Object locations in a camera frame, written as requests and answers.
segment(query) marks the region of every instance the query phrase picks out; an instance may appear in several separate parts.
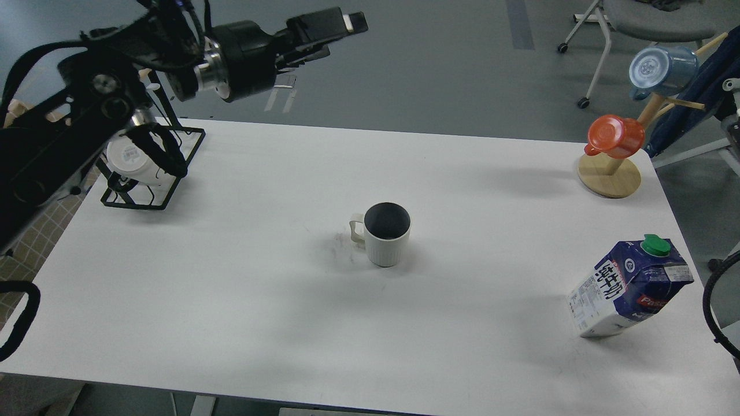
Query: gray chair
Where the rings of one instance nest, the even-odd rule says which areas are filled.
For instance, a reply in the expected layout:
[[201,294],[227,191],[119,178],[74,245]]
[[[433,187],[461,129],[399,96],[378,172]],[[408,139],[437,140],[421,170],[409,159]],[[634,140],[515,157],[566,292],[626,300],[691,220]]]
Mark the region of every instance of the gray chair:
[[568,37],[565,38],[565,42],[557,47],[558,52],[565,53],[568,50],[568,42],[583,25],[583,22],[591,15],[596,16],[596,20],[604,33],[606,45],[586,95],[578,100],[578,107],[586,108],[590,104],[591,93],[599,81],[604,61],[609,55],[611,49],[609,24],[617,32],[624,33],[631,38],[653,43],[696,42],[697,45],[701,46],[704,39],[711,38],[715,33],[712,21],[704,17],[702,8],[703,5],[698,2],[684,1],[678,10],[665,12],[650,4],[635,0],[594,0],[583,14],[583,18],[576,23]]

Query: milk carton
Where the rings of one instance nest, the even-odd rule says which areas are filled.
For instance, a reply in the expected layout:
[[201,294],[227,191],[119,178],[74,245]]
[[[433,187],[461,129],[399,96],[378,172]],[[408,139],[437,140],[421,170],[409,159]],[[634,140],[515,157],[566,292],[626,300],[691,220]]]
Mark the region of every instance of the milk carton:
[[670,240],[620,241],[568,297],[582,337],[616,335],[655,315],[693,282]]

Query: chair caster wheel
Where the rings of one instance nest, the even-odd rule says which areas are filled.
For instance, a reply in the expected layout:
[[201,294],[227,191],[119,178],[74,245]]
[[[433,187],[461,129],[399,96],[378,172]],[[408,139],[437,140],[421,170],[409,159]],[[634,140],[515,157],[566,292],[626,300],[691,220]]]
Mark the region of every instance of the chair caster wheel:
[[713,258],[707,262],[707,266],[709,266],[709,271],[712,273],[714,273],[719,268],[720,264],[722,264],[722,260],[718,258]]

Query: gray floor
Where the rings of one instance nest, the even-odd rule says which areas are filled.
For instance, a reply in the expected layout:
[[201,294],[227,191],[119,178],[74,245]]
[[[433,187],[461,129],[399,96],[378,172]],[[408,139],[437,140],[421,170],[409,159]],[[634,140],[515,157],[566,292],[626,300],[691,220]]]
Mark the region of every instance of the gray floor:
[[[606,113],[637,117],[644,105],[629,99],[626,74],[634,54],[646,43],[614,33],[612,52],[591,105],[585,110],[575,106],[588,88],[603,37],[597,25],[587,25],[566,54],[558,54],[555,46],[572,28],[572,13],[582,13],[590,0],[213,3],[215,24],[248,18],[267,32],[280,29],[290,16],[340,5],[346,12],[364,11],[370,31],[332,45],[330,57],[296,71],[295,101],[286,113],[288,92],[280,91],[270,111],[266,111],[269,93],[233,104],[213,94],[173,102],[185,117],[585,142],[596,117]],[[10,62],[37,44],[73,38],[81,29],[131,21],[139,14],[135,6],[132,1],[89,0],[6,4],[10,12],[0,18],[5,57],[0,73],[4,77]],[[740,22],[740,2],[735,0],[707,1],[705,9],[718,32]],[[96,19],[81,23],[79,16]],[[61,87],[54,70],[59,56],[37,65],[20,98],[38,101]],[[706,121],[666,155],[721,137],[719,123]],[[740,178],[716,155],[661,168],[659,177],[705,281],[706,261],[723,258],[740,241],[740,223],[732,216],[740,205]],[[724,323],[740,318],[736,275],[737,271],[728,273],[716,290],[716,311]],[[179,414],[189,414],[193,396],[177,393],[175,397]],[[277,410],[275,404],[224,398],[215,415],[276,415]],[[166,392],[89,386],[73,414],[170,412]]]

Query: white cup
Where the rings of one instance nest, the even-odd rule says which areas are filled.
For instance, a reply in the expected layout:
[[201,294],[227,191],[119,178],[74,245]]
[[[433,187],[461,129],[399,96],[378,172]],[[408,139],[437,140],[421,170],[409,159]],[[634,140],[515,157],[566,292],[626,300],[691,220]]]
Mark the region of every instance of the white cup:
[[[162,141],[154,137],[159,147]],[[106,150],[108,164],[111,170],[120,173],[121,176],[135,179],[145,185],[159,186],[164,183],[172,183],[173,176],[164,172],[143,150],[136,147],[131,139],[125,135],[117,136],[108,142]]]
[[[365,227],[361,234],[355,229],[357,223]],[[352,241],[365,244],[370,261],[381,267],[395,266],[408,242],[411,216],[398,204],[381,202],[370,207],[365,215],[353,214],[349,229]]]

